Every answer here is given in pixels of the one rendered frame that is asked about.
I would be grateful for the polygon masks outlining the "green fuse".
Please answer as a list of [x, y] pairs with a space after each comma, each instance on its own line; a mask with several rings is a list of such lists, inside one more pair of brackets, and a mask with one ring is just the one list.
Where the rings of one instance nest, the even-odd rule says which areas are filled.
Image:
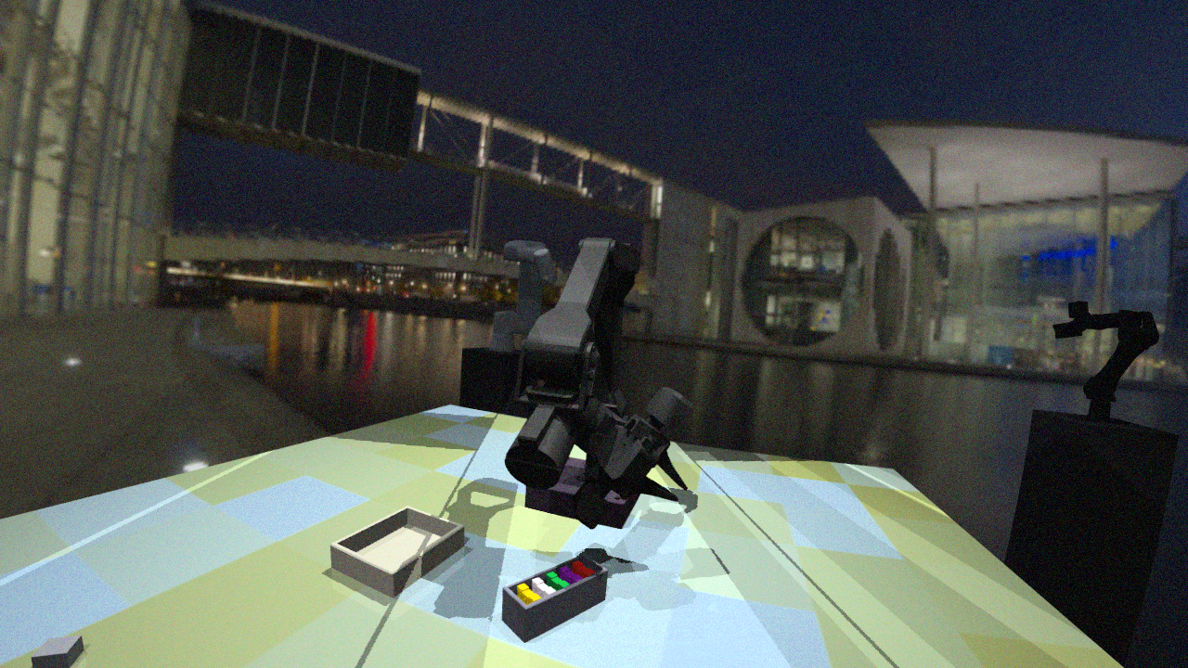
[[551, 573], [546, 573], [546, 586], [548, 587], [552, 587], [552, 590], [555, 590], [555, 591], [560, 591], [560, 590], [562, 590], [562, 588], [564, 588], [567, 586], [570, 586], [570, 584], [567, 582], [567, 581], [562, 581], [562, 579], [560, 578], [560, 574], [556, 574], [556, 573], [551, 572]]

